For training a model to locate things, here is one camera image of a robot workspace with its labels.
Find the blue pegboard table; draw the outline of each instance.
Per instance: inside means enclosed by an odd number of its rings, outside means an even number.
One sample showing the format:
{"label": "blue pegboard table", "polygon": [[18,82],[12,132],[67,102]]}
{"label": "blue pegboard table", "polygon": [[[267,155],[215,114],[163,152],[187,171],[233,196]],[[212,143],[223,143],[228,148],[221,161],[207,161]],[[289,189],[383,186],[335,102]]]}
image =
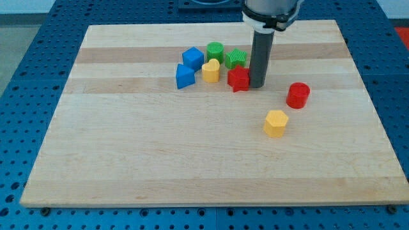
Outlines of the blue pegboard table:
{"label": "blue pegboard table", "polygon": [[[307,0],[300,19],[335,19],[409,176],[409,52],[375,0]],[[90,24],[240,21],[237,8],[178,1],[57,0],[0,99],[0,229],[409,229],[409,206],[26,209],[19,204]]]}

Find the wooden cutting board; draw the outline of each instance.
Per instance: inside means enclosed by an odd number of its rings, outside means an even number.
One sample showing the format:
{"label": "wooden cutting board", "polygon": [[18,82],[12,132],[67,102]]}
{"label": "wooden cutting board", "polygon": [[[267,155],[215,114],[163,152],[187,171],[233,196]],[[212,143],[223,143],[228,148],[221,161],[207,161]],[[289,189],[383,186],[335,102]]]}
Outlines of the wooden cutting board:
{"label": "wooden cutting board", "polygon": [[[182,90],[177,63],[219,41],[251,50],[242,23],[90,26],[29,177],[27,207],[399,204],[409,185],[333,20],[276,33],[266,85]],[[312,89],[286,105],[289,85]],[[263,131],[269,110],[289,122]]]}

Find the blue cube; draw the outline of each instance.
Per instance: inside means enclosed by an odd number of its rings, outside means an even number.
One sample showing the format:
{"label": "blue cube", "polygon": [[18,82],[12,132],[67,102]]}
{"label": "blue cube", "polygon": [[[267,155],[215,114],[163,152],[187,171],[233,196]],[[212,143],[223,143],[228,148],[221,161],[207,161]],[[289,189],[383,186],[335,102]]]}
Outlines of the blue cube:
{"label": "blue cube", "polygon": [[194,70],[182,64],[178,64],[178,68],[176,69],[176,85],[178,86],[178,89],[194,83]]}
{"label": "blue cube", "polygon": [[183,59],[183,64],[195,72],[202,68],[203,63],[205,63],[205,55],[195,47],[186,50],[181,55]]}

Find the red star-shaped block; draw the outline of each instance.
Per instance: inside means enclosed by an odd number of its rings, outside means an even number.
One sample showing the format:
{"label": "red star-shaped block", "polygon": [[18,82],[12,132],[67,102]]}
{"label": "red star-shaped block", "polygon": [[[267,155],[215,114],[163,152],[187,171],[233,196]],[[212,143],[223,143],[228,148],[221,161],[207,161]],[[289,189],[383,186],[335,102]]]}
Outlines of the red star-shaped block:
{"label": "red star-shaped block", "polygon": [[233,92],[249,90],[249,69],[237,65],[236,68],[228,71],[228,84],[233,87]]}

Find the red cylinder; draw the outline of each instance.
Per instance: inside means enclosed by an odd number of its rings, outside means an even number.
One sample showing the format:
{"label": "red cylinder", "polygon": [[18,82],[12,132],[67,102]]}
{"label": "red cylinder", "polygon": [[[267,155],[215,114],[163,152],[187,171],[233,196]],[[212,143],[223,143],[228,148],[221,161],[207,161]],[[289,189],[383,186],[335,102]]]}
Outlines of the red cylinder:
{"label": "red cylinder", "polygon": [[289,87],[287,105],[294,109],[301,109],[307,103],[310,89],[302,82],[293,83]]}

